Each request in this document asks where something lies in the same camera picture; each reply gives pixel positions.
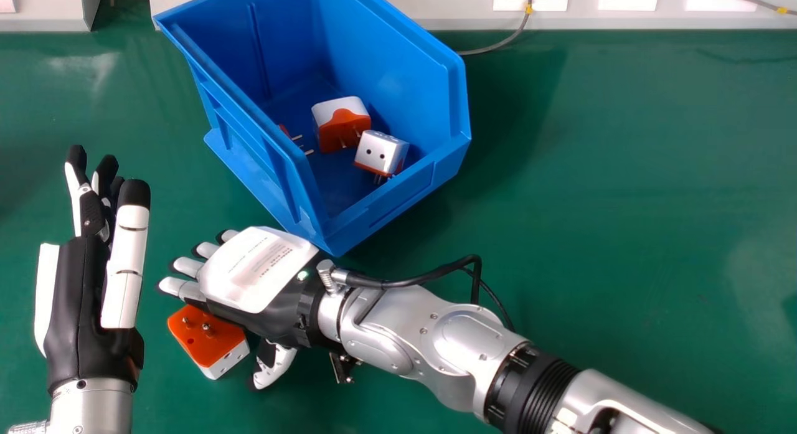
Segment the blue plastic bin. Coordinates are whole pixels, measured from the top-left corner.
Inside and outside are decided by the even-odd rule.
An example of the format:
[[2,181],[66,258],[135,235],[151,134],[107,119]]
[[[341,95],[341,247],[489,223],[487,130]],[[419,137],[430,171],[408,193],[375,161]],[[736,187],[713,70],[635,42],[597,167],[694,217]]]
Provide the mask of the blue plastic bin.
[[[156,20],[191,66],[205,142],[285,230],[331,255],[458,172],[470,143],[465,66],[386,1],[194,0]],[[351,95],[375,130],[412,145],[381,186],[353,165],[355,149],[317,148],[311,106]]]

